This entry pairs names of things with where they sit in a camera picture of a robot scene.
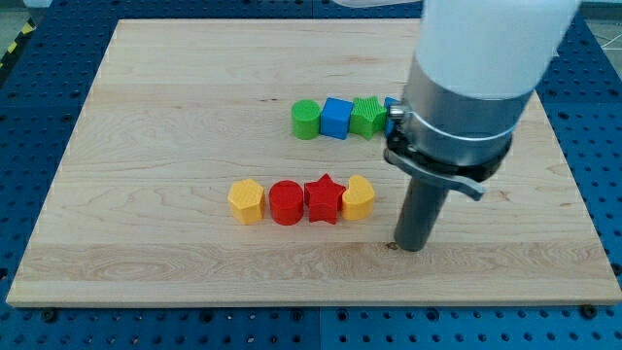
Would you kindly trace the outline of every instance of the wooden table surface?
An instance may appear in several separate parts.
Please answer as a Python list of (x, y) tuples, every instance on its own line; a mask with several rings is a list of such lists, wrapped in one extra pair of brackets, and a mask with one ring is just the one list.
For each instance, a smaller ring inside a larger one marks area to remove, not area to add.
[[(384, 139), (291, 135), (302, 98), (400, 97), (417, 20), (122, 20), (11, 288), (13, 306), (615, 303), (620, 289), (534, 96), (501, 170), (452, 192), (426, 248), (395, 250), (408, 178)], [(371, 217), (252, 226), (232, 182), (325, 172)]]

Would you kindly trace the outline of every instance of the blue block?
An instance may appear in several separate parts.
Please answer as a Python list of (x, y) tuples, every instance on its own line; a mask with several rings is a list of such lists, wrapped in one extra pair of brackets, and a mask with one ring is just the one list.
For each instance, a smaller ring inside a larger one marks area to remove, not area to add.
[(350, 112), (354, 103), (329, 97), (320, 115), (320, 133), (345, 140), (348, 137)]
[[(389, 111), (389, 106), (396, 102), (399, 102), (399, 100), (396, 100), (392, 97), (385, 98), (385, 108), (387, 109), (387, 111)], [(394, 126), (393, 121), (387, 118), (387, 123), (385, 123), (385, 137), (388, 137), (391, 131), (393, 131), (393, 126)]]

